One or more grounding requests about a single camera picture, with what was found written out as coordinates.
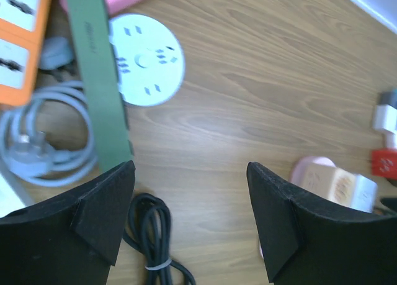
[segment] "black cable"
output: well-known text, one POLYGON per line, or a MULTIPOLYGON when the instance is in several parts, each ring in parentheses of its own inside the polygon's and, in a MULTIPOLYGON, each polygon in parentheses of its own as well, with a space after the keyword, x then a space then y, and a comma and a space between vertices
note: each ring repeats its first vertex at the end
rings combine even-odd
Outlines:
MULTIPOLYGON (((171 213, 161 199, 143 193, 132 199, 128 211, 128 227, 133 238, 124 230, 123 239, 136 251, 146 257, 146 266, 155 267, 165 263, 169 258, 171 239, 171 213)), ((185 285, 195 285, 192 273, 175 260, 171 266, 178 269, 184 277, 185 285)), ((158 271, 147 270, 146 285, 172 285, 170 267, 158 271)))

